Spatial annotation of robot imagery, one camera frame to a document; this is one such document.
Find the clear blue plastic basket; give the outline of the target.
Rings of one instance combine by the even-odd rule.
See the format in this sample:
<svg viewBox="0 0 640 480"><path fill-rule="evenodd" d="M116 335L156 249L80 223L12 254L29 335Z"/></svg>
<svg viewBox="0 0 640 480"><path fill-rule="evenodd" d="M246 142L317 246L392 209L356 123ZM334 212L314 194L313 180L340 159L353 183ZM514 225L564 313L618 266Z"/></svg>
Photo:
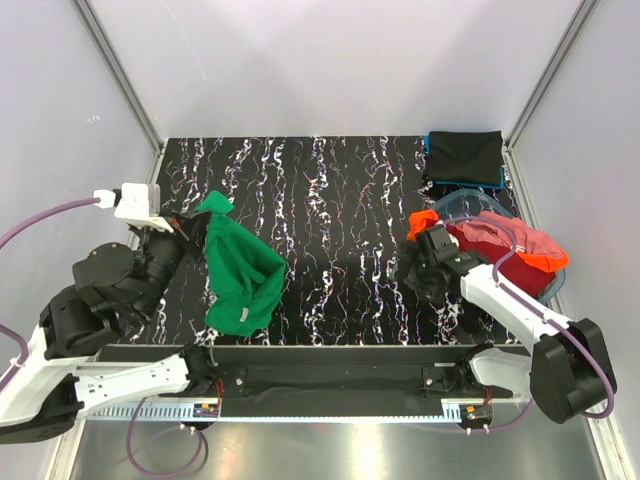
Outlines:
<svg viewBox="0 0 640 480"><path fill-rule="evenodd" d="M437 200L432 209L442 220L463 217L453 227L460 246L492 262L515 248L499 271L539 302L549 302L564 285L568 254L550 235L530 227L488 194L457 190Z"/></svg>

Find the green t shirt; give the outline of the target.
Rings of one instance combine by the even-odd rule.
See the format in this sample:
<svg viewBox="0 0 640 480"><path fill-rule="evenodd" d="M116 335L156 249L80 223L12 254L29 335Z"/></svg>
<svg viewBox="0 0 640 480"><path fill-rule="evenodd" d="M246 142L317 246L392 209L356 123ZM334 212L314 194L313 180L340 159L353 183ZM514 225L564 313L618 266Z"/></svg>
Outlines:
<svg viewBox="0 0 640 480"><path fill-rule="evenodd" d="M224 335L250 337L269 326L281 301L286 261L229 214L234 205L212 191L197 207L211 215L204 247L215 300L205 324Z"/></svg>

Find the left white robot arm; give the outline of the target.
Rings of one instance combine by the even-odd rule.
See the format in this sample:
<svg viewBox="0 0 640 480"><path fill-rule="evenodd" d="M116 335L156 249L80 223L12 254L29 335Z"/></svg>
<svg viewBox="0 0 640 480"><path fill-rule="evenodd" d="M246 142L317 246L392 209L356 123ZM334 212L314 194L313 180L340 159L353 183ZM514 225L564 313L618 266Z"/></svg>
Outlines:
<svg viewBox="0 0 640 480"><path fill-rule="evenodd" d="M168 229L134 226L138 248L108 242L72 267L74 282L46 305L31 339L1 377L1 442L43 442L96 411L160 395L203 396L216 372L206 348L187 345L142 367L81 372L129 326L155 314L180 263L204 260L211 216L168 218Z"/></svg>

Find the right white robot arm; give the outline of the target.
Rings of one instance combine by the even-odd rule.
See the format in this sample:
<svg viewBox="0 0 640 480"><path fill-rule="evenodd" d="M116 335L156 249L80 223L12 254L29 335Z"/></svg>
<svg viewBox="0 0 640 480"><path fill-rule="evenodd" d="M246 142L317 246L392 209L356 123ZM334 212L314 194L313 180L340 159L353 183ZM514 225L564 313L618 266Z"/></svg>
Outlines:
<svg viewBox="0 0 640 480"><path fill-rule="evenodd" d="M400 279L417 297L437 303L447 293L479 307L511 332L527 351L517 355L488 343L468 350L445 382L447 390L476 396L498 387L528 397L551 421L612 414L617 380L604 335L592 320L549 309L508 280L496 263L463 252L443 224L405 241Z"/></svg>

